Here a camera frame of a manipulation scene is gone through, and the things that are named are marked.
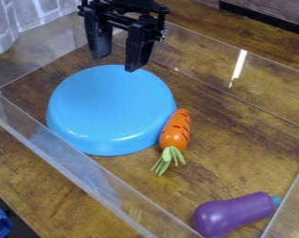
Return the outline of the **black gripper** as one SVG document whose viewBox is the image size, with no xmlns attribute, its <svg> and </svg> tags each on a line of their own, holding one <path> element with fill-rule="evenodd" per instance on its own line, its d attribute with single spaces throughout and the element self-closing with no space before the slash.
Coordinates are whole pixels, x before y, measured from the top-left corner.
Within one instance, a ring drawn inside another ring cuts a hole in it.
<svg viewBox="0 0 299 238">
<path fill-rule="evenodd" d="M 155 41 L 167 38 L 170 9 L 155 0 L 82 0 L 79 15 L 91 54 L 102 59 L 112 53 L 114 28 L 128 32 L 126 70 L 135 72 L 148 64 Z"/>
</svg>

